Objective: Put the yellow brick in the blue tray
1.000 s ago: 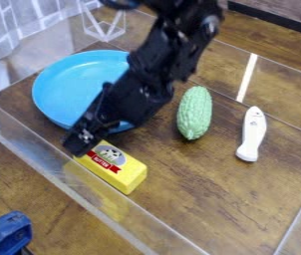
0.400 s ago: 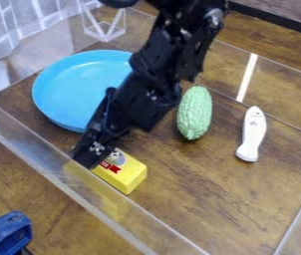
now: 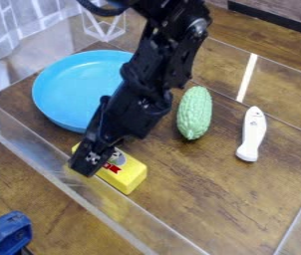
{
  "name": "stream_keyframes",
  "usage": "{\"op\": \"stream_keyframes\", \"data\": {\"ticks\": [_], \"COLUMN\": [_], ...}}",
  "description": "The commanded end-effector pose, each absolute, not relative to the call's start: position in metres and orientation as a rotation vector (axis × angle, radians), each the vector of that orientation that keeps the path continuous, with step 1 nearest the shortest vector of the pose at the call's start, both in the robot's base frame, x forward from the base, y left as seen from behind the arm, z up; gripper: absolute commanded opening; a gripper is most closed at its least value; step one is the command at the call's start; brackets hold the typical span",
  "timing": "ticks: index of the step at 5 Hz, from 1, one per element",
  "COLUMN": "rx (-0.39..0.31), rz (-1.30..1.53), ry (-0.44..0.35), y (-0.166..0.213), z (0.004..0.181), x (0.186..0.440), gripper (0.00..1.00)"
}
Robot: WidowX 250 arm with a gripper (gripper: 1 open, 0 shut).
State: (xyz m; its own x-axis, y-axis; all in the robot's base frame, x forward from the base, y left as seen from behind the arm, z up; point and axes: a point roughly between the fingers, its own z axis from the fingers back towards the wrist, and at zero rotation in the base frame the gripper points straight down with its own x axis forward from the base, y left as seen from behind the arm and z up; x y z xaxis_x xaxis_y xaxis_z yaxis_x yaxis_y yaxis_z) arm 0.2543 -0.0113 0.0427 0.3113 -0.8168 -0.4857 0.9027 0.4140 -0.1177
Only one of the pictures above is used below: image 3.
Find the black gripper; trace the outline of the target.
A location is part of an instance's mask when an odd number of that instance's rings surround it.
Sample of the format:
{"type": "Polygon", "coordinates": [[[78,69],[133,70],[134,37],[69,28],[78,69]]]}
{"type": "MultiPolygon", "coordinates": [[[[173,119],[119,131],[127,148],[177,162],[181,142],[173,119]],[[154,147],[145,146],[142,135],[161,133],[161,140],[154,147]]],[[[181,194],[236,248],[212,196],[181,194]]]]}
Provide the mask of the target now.
{"type": "Polygon", "coordinates": [[[114,94],[102,102],[90,121],[86,136],[69,160],[81,175],[91,177],[107,163],[115,163],[123,153],[113,146],[97,152],[94,140],[114,143],[126,136],[145,138],[172,108],[172,93],[160,77],[142,72],[131,64],[121,69],[123,81],[114,94]]]}

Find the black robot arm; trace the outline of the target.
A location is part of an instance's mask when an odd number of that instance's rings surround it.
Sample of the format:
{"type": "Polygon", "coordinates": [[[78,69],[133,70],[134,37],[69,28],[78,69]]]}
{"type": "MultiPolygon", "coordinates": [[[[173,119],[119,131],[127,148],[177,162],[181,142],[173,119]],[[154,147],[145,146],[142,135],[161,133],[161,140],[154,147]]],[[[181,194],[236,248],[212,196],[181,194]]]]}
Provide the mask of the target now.
{"type": "Polygon", "coordinates": [[[192,79],[212,19],[204,0],[107,0],[111,9],[90,0],[77,1],[99,16],[118,16],[134,9],[148,19],[138,49],[121,68],[123,81],[115,92],[101,98],[69,161],[78,173],[93,176],[113,156],[117,143],[129,136],[146,137],[170,112],[170,90],[192,79]]]}

